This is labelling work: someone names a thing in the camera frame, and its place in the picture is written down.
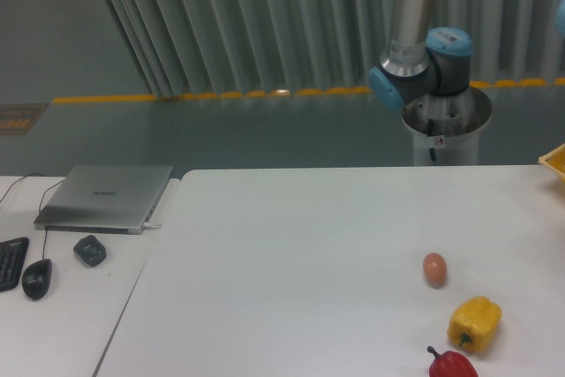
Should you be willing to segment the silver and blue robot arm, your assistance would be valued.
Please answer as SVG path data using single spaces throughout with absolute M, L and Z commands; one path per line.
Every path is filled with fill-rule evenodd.
M 564 74 L 564 0 L 394 0 L 388 41 L 369 72 L 400 109 L 424 94 Z

